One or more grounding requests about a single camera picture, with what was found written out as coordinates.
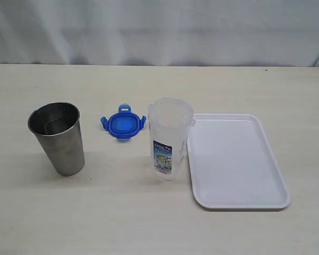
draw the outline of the fabric backdrop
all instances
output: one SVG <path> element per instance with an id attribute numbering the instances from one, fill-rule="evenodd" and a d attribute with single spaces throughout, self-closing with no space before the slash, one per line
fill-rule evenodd
<path id="1" fill-rule="evenodd" d="M 319 0 L 0 0 L 0 63 L 319 66 Z"/>

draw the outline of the white tray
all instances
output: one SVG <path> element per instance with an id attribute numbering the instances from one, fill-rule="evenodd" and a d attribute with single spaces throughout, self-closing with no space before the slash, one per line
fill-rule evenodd
<path id="1" fill-rule="evenodd" d="M 291 198 L 259 120 L 195 114 L 188 138 L 192 190 L 210 209 L 281 209 Z"/>

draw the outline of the clear plastic container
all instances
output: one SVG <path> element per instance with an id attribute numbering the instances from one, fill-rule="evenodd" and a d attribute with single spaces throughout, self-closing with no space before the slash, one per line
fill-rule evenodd
<path id="1" fill-rule="evenodd" d="M 194 110 L 186 102 L 162 98 L 149 106 L 150 153 L 154 174 L 170 181 L 180 175 Z"/>

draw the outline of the wooden table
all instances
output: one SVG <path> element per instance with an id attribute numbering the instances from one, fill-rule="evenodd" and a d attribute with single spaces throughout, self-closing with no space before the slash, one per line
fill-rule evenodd
<path id="1" fill-rule="evenodd" d="M 119 104 L 147 115 L 164 96 L 257 116 L 290 207 L 205 211 L 187 161 L 175 181 L 153 176 L 147 125 L 126 143 L 102 130 Z M 27 127 L 52 101 L 81 111 L 86 165 L 72 177 Z M 0 254 L 319 254 L 319 68 L 0 65 Z"/>

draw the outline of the tray rim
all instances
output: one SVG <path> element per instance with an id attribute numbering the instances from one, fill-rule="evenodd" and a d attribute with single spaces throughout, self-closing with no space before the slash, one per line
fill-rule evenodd
<path id="1" fill-rule="evenodd" d="M 282 183 L 282 187 L 286 193 L 286 199 L 283 203 L 281 204 L 276 204 L 276 205 L 249 205 L 249 204 L 239 204 L 239 205 L 226 205 L 226 204 L 219 204 L 217 206 L 210 206 L 202 202 L 201 199 L 199 199 L 198 193 L 196 191 L 196 186 L 194 185 L 194 169 L 191 166 L 190 163 L 190 158 L 189 158 L 189 151 L 191 150 L 191 145 L 190 145 L 190 136 L 188 135 L 187 139 L 187 148 L 188 148 L 188 162 L 189 162 L 189 168 L 190 168 L 190 177 L 191 177 L 191 184 L 192 184 L 192 193 L 194 195 L 195 200 L 204 208 L 206 209 L 283 209 L 286 208 L 291 204 L 291 195 L 287 189 L 286 183 L 283 179 L 281 169 L 278 165 L 278 162 L 276 161 L 275 155 L 273 153 L 272 147 L 268 141 L 268 138 L 266 136 L 266 133 L 263 129 L 263 126 L 261 124 L 261 121 L 254 115 L 248 114 L 248 113 L 194 113 L 194 120 L 200 121 L 200 120 L 207 120 L 206 118 L 201 118 L 201 117 L 211 117 L 209 119 L 216 120 L 216 117 L 232 117 L 232 116 L 237 116 L 237 117 L 248 117 L 252 118 L 254 121 L 257 122 L 260 131 L 262 133 L 262 136 L 264 138 L 264 142 L 266 144 L 266 147 L 268 149 L 268 152 L 273 160 L 274 168 L 277 171 L 278 177 L 280 178 L 280 181 Z"/>

